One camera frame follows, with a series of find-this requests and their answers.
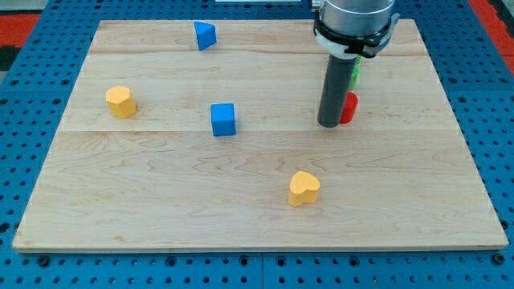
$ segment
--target yellow heart-shaped block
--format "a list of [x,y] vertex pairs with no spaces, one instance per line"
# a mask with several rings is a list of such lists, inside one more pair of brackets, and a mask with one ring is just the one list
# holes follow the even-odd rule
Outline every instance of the yellow heart-shaped block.
[[310,173],[304,171],[295,173],[289,184],[289,205],[300,206],[305,202],[315,202],[318,198],[320,187],[320,181]]

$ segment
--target yellow block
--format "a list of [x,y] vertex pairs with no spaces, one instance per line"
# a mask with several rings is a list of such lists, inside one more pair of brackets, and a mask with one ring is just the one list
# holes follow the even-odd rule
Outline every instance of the yellow block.
[[132,98],[130,88],[115,86],[105,92],[105,101],[114,116],[127,118],[136,113],[136,101]]
[[318,198],[321,183],[310,173],[299,171],[289,184],[288,202],[291,206],[300,206],[303,203],[313,203]]

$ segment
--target blue pegboard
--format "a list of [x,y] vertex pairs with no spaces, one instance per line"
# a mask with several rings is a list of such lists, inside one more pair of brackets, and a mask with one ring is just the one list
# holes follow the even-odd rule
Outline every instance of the blue pegboard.
[[[397,0],[421,31],[508,238],[514,80],[465,1]],[[214,0],[51,0],[0,86],[0,287],[511,288],[502,251],[397,254],[18,254],[14,232],[101,19],[311,18],[299,6]]]

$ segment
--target wood grain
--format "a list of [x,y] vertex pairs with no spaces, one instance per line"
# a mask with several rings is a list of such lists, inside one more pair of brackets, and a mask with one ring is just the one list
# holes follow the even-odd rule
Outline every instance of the wood grain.
[[[361,64],[354,122],[316,114],[310,21],[103,21],[13,246],[21,252],[482,250],[508,244],[418,29]],[[133,90],[111,116],[104,92]],[[238,134],[216,138],[212,103]],[[321,182],[288,205],[298,170]]]

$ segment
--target blue cube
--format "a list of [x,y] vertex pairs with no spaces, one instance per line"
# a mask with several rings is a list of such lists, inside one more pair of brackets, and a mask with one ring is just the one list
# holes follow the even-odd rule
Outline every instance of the blue cube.
[[195,21],[194,31],[200,51],[216,43],[216,27],[214,25]]
[[212,104],[210,122],[214,136],[233,136],[235,134],[234,104]]

